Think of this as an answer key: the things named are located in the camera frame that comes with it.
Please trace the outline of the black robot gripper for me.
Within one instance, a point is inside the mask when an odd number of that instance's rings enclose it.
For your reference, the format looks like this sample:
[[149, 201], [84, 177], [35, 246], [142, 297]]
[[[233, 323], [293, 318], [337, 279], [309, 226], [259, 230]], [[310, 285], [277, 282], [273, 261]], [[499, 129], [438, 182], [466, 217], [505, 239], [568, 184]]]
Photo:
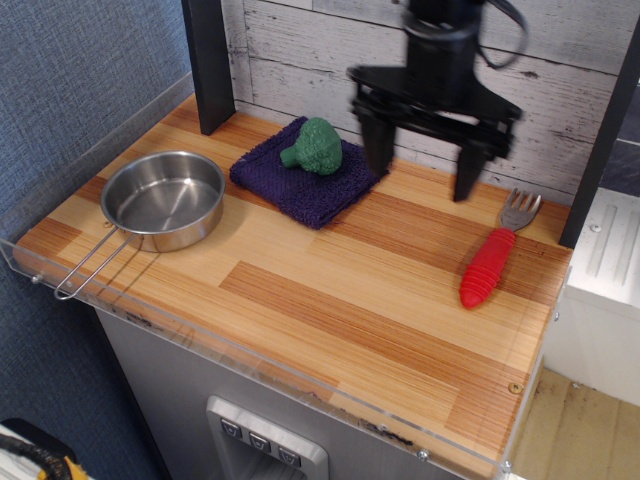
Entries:
[[401, 66], [358, 65], [353, 111], [366, 164], [384, 176], [404, 129], [460, 146], [453, 200], [469, 198], [484, 166], [506, 155], [519, 107], [482, 85], [481, 1], [412, 1], [403, 14], [406, 56]]

